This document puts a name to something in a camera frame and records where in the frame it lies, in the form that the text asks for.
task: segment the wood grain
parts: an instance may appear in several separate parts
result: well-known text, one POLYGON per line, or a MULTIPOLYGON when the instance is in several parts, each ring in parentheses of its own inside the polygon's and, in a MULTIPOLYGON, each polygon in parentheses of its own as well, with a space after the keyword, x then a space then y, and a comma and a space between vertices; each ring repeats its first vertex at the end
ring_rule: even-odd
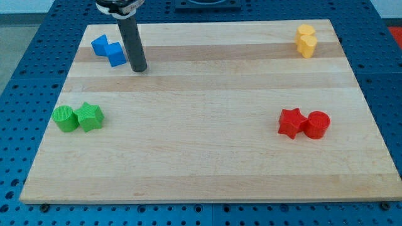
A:
POLYGON ((103 129, 49 122, 25 203, 400 200, 402 182, 328 20, 141 24, 149 69, 111 68, 87 27, 57 106, 99 104, 103 129), (298 25, 317 30, 304 59, 298 25), (325 137, 277 134, 281 109, 326 112, 325 137))

